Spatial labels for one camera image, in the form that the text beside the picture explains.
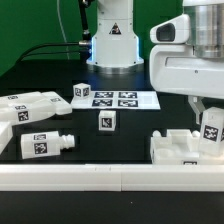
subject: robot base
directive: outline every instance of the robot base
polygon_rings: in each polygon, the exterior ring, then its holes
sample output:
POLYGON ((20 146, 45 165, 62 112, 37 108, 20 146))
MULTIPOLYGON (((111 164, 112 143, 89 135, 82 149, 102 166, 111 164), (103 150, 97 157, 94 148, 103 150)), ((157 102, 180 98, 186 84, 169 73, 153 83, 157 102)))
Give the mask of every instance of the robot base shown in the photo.
POLYGON ((142 64, 135 64, 133 66, 129 67, 101 67, 98 65, 93 65, 93 64, 88 64, 88 69, 91 71, 95 72, 100 72, 104 74, 127 74, 127 73, 132 73, 132 72, 138 72, 138 71, 143 71, 144 70, 144 63, 142 64))

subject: white cube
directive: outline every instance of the white cube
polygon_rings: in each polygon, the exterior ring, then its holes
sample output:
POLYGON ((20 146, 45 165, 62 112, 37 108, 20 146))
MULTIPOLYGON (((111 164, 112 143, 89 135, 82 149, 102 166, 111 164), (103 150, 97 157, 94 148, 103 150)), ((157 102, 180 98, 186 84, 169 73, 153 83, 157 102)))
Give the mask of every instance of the white cube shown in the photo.
POLYGON ((99 130, 114 131, 116 127, 116 111, 101 110, 99 114, 99 130))
POLYGON ((80 84, 74 85, 73 90, 74 90, 74 97, 85 99, 89 97, 90 95, 91 86, 88 84, 80 83, 80 84))

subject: cable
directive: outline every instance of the cable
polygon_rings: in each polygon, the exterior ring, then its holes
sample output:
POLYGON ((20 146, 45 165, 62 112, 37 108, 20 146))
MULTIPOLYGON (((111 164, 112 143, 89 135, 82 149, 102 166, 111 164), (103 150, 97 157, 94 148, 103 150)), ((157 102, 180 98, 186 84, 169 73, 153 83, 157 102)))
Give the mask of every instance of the cable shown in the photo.
POLYGON ((83 40, 91 40, 91 34, 89 32, 89 26, 86 16, 86 8, 88 8, 91 5, 92 1, 85 1, 85 0, 78 0, 78 1, 79 1, 79 11, 81 16, 82 29, 83 29, 82 38, 83 40))
POLYGON ((57 14, 58 14, 58 21, 59 21, 59 24, 60 24, 60 28, 61 28, 61 32, 62 32, 64 42, 67 43, 65 30, 64 30, 63 23, 62 23, 62 19, 61 19, 60 0, 57 0, 57 14))
POLYGON ((63 47, 63 46, 66 46, 66 47, 67 46, 79 46, 79 43, 78 42, 71 42, 71 43, 46 43, 46 44, 37 45, 37 46, 31 47, 30 49, 28 49, 24 53, 22 53, 22 55, 19 57, 19 59, 16 61, 16 63, 22 61, 22 59, 24 57, 26 57, 26 55, 28 55, 30 52, 35 51, 37 49, 46 48, 46 47, 63 47))
POLYGON ((70 53, 80 53, 80 51, 57 51, 57 52, 42 52, 42 53, 34 53, 34 54, 27 54, 17 60, 17 63, 22 61, 26 57, 37 56, 37 55, 52 55, 52 54, 70 54, 70 53))

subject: white container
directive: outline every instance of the white container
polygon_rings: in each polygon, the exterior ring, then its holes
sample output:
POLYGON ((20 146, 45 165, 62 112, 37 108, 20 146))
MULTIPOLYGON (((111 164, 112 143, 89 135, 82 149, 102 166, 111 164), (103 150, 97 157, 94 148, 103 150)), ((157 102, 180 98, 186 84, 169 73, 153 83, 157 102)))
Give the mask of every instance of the white container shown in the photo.
POLYGON ((151 138, 151 158, 155 165, 198 165, 199 136, 190 130, 167 130, 167 136, 162 137, 158 131, 151 138))
POLYGON ((60 155, 62 149, 75 147, 73 135, 59 136, 57 131, 22 135, 23 159, 60 155))
POLYGON ((55 92, 32 92, 0 97, 0 121, 11 125, 35 122, 55 114, 72 113, 72 107, 55 92))

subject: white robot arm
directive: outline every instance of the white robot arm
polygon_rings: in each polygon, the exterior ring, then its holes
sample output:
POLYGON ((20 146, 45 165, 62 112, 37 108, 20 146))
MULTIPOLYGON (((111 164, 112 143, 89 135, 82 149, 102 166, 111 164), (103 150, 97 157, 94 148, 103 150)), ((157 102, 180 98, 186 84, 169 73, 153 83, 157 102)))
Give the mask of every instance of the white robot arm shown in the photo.
POLYGON ((133 0, 97 0, 97 14, 89 68, 109 74, 141 69, 144 61, 133 31, 133 0))
POLYGON ((157 91, 190 96, 199 118, 204 107, 197 97, 224 99, 224 1, 184 0, 183 8, 183 15, 151 30, 158 45, 150 79, 157 91))

